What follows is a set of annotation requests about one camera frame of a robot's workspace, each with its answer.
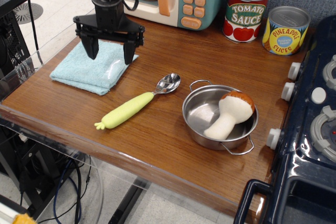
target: mushroom toy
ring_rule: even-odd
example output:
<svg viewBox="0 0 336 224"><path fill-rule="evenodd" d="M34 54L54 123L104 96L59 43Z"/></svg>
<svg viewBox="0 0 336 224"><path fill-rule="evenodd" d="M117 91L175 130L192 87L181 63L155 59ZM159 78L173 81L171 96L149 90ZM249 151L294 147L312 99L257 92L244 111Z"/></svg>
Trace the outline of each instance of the mushroom toy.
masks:
<svg viewBox="0 0 336 224"><path fill-rule="evenodd" d="M219 101L219 118L204 131L204 135L216 140L226 140L238 123L249 119L255 110L253 100L248 95L231 91Z"/></svg>

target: floor vent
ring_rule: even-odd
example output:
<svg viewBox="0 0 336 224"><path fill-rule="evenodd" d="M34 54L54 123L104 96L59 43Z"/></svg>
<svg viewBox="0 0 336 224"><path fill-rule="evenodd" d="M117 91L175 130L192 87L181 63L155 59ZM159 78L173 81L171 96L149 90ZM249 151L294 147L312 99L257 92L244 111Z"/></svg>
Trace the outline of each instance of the floor vent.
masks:
<svg viewBox="0 0 336 224"><path fill-rule="evenodd" d="M16 7L14 10L15 18L17 22L20 24L25 24L31 22L30 13L28 3L23 3ZM31 4L31 11L33 12L34 20L38 19L42 13L43 8L38 4Z"/></svg>

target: silver spoon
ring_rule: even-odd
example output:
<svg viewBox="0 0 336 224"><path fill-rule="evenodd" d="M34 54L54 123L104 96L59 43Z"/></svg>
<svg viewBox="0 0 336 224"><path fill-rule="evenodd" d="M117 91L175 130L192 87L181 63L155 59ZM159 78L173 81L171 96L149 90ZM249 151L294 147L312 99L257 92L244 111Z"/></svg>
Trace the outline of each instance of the silver spoon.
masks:
<svg viewBox="0 0 336 224"><path fill-rule="evenodd" d="M143 107L153 100L156 94L167 94L174 91L181 82L181 78L177 73L171 73L163 77L157 84L153 92L143 93L123 105L120 105L110 113L106 114L101 122L95 123L97 130L112 129L122 124L135 114L137 114Z"/></svg>

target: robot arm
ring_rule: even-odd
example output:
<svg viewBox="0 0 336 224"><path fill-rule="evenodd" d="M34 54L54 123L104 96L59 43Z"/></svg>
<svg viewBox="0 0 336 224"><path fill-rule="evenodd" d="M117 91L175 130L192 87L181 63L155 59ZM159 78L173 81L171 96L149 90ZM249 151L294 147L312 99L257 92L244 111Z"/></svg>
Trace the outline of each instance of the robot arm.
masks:
<svg viewBox="0 0 336 224"><path fill-rule="evenodd" d="M132 62L135 49L143 46L143 26L129 20L123 11L123 0L92 0L96 14L76 16L76 35L92 59L99 50L98 39L123 42L124 60L128 65Z"/></svg>

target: wooden table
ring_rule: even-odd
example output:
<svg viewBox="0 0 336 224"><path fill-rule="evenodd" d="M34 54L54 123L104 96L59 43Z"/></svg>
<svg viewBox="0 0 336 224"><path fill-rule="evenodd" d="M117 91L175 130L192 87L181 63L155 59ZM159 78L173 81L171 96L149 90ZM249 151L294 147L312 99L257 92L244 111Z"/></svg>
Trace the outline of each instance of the wooden table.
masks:
<svg viewBox="0 0 336 224"><path fill-rule="evenodd" d="M281 99L292 62L307 50L277 56L261 38L236 44L222 33L223 15L203 31L190 31L137 18L146 28L139 58L117 85L99 96L52 81L49 74L79 42L72 41L5 99L1 116L17 125L71 146L131 173L234 215L243 189L252 178L270 179L274 152L266 146L271 128L281 128L288 103ZM170 94L155 96L140 113L113 130L97 131L94 123L129 99L155 89L166 74L182 82ZM195 143L182 115L190 84L205 79L239 89L252 97L259 122L251 133L255 148L242 156L214 151ZM250 143L239 150L248 150Z"/></svg>

